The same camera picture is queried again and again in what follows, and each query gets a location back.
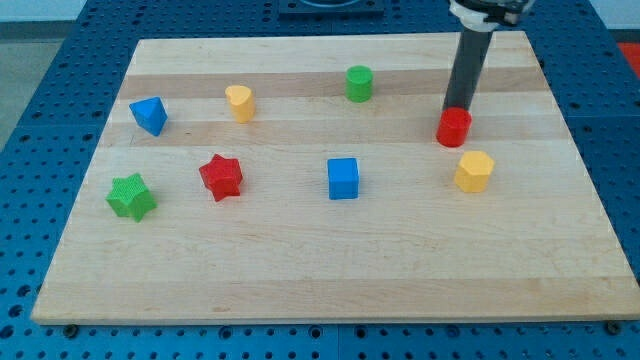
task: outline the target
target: plastic block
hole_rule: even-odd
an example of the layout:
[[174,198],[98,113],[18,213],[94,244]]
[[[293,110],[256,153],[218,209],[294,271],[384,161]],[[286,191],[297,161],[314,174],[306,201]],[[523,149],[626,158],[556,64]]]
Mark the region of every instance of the plastic block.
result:
[[106,200],[116,215],[132,217],[136,222],[140,222],[147,212],[157,206],[138,173],[127,178],[114,178],[113,188]]
[[242,171],[238,159],[225,159],[215,154],[208,164],[200,167],[200,176],[216,202],[227,196],[240,196]]
[[327,160],[329,173],[329,199],[356,199],[360,175],[355,158]]
[[129,108],[141,128],[153,136],[160,135],[167,121],[167,113],[159,97],[134,102],[129,104]]
[[471,114],[458,107],[451,107],[442,112],[436,139],[446,147],[458,147],[464,144],[471,127]]
[[454,182],[464,192],[483,192],[494,164],[493,159],[484,151],[466,151],[458,163]]
[[231,114],[236,122],[245,124],[256,114],[256,103],[253,91],[246,86],[232,85],[224,91],[231,107]]
[[347,70],[345,95],[353,102],[365,102],[373,92],[373,72],[366,66],[356,65]]

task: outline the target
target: blue block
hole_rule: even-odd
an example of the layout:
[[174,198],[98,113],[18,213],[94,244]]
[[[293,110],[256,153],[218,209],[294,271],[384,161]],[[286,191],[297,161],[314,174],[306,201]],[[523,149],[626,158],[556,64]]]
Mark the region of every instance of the blue block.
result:
[[327,160],[329,172],[329,199],[357,199],[358,163],[355,158],[341,158]]
[[162,101],[159,97],[153,97],[129,104],[129,109],[136,118],[136,122],[141,128],[147,130],[151,135],[158,136],[162,131],[167,113],[164,111]]

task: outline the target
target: wooden board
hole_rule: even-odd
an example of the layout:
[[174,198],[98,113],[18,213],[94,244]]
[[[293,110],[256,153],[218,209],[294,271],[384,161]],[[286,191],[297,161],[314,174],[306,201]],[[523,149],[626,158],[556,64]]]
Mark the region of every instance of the wooden board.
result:
[[[434,141],[457,34],[144,40],[32,317],[41,324],[627,319],[640,289],[526,36],[496,33],[460,149]],[[343,94],[366,64],[374,97]],[[254,88],[246,125],[224,89]],[[128,104],[159,95],[158,138]],[[453,183],[463,150],[488,189]],[[240,160],[214,203],[198,167]],[[328,199],[326,160],[353,156],[360,198]],[[141,223],[104,198],[140,172]]]

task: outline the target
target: blue triangular block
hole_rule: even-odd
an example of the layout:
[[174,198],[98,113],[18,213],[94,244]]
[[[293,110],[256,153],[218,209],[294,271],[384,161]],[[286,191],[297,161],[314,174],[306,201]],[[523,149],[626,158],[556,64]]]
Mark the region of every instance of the blue triangular block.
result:
[[167,113],[159,97],[137,101],[129,104],[129,109],[133,113],[138,125],[147,130],[151,135],[158,136],[162,131]]

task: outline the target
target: blue pegboard table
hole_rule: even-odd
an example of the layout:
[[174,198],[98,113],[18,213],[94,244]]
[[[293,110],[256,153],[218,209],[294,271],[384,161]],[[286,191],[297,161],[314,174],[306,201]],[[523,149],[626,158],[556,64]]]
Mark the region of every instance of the blue pegboard table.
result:
[[[280,19],[275,0],[88,0],[0,155],[0,359],[640,359],[640,321],[483,325],[61,327],[29,320],[141,38],[458,31],[444,0]],[[640,277],[640,82],[587,0],[522,24]]]

